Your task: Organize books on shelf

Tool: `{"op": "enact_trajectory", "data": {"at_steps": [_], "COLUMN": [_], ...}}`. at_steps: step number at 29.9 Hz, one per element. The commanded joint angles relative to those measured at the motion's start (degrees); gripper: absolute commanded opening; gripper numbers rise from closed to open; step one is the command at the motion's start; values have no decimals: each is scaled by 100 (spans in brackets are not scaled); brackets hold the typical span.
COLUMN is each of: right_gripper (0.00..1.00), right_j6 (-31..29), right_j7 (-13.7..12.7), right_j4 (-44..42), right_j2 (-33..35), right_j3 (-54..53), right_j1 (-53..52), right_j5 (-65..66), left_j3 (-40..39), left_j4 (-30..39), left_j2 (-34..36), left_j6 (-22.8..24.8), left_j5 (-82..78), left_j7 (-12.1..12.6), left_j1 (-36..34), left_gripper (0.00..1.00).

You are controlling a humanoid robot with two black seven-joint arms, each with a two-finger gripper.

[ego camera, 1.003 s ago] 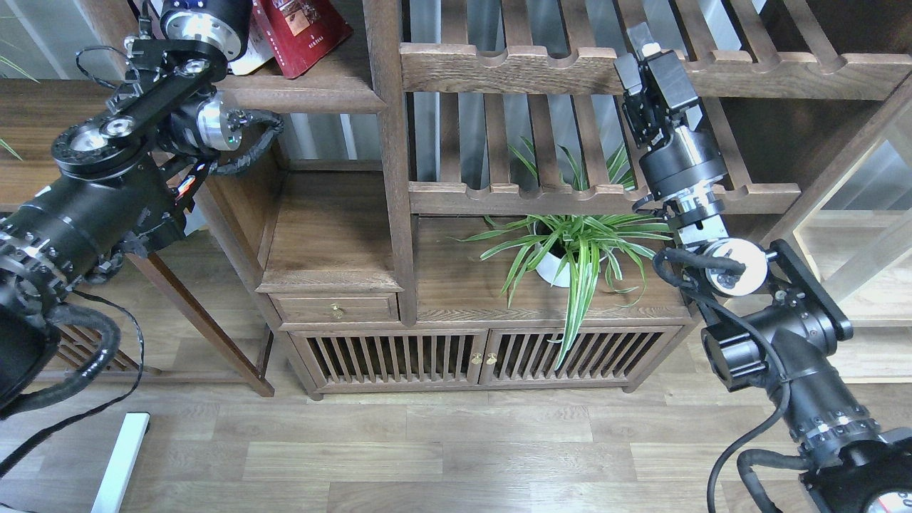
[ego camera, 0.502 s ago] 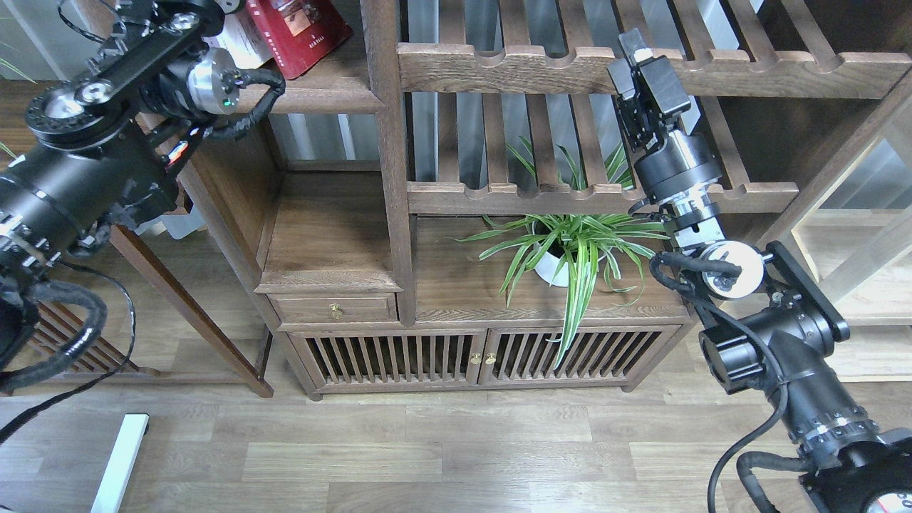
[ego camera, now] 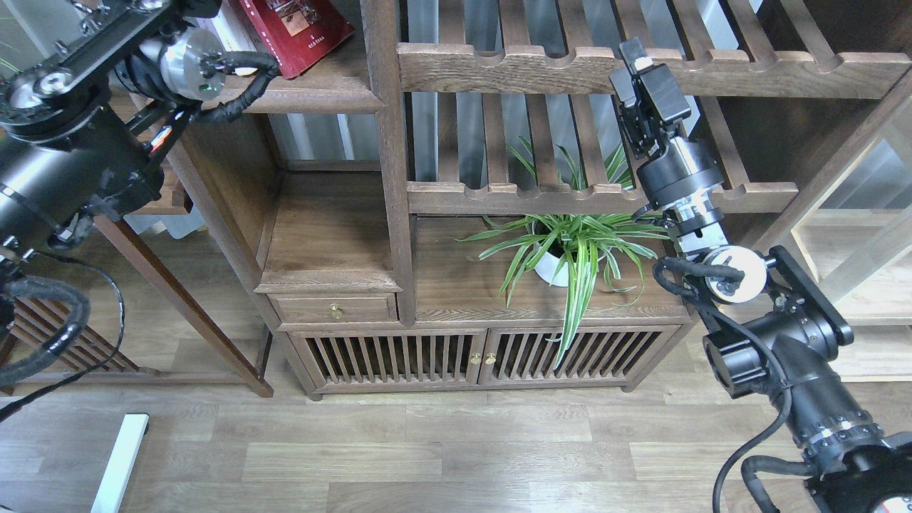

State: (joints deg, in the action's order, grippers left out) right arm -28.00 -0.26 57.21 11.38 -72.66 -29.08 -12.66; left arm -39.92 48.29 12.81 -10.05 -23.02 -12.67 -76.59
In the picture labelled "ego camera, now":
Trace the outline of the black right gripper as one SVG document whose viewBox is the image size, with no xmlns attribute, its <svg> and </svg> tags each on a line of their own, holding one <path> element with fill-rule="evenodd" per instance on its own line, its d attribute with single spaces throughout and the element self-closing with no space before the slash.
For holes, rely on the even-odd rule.
<svg viewBox="0 0 912 513">
<path fill-rule="evenodd" d="M 668 66 L 656 65 L 640 38 L 619 43 L 625 68 L 610 79 L 621 101 L 619 120 L 635 156 L 648 160 L 636 171 L 648 200 L 645 211 L 713 211 L 710 192 L 722 182 L 708 147 L 680 134 L 693 113 Z"/>
</svg>

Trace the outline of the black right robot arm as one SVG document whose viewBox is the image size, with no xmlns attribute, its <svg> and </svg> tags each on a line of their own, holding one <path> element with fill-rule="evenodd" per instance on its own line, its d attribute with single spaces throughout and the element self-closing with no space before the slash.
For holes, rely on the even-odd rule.
<svg viewBox="0 0 912 513">
<path fill-rule="evenodd" d="M 768 254 L 727 242 L 710 193 L 723 178 L 702 142 L 680 133 L 690 106 L 670 68 L 639 38 L 620 43 L 624 68 L 610 81 L 648 204 L 634 221 L 664 228 L 675 256 L 655 281 L 693 305 L 709 331 L 703 347 L 732 398 L 769 397 L 777 418 L 727 458 L 711 507 L 733 465 L 763 512 L 775 512 L 761 473 L 799 475 L 822 512 L 899 512 L 910 507 L 910 434 L 885 436 L 831 369 L 850 325 L 781 246 Z"/>
</svg>

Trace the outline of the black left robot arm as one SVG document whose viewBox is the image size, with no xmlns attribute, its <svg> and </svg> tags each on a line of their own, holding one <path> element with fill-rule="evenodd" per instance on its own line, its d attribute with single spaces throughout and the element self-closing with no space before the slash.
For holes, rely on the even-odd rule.
<svg viewBox="0 0 912 513">
<path fill-rule="evenodd" d="M 228 52 L 188 22 L 218 1 L 101 1 L 82 36 L 2 81 L 2 338 L 14 299 L 71 311 L 32 354 L 2 368 L 10 386 L 55 363 L 87 327 L 90 303 L 21 265 L 78 246 L 100 214 L 118 220 L 160 197 L 162 161 L 192 121 L 237 119 L 280 74 L 270 53 Z"/>
</svg>

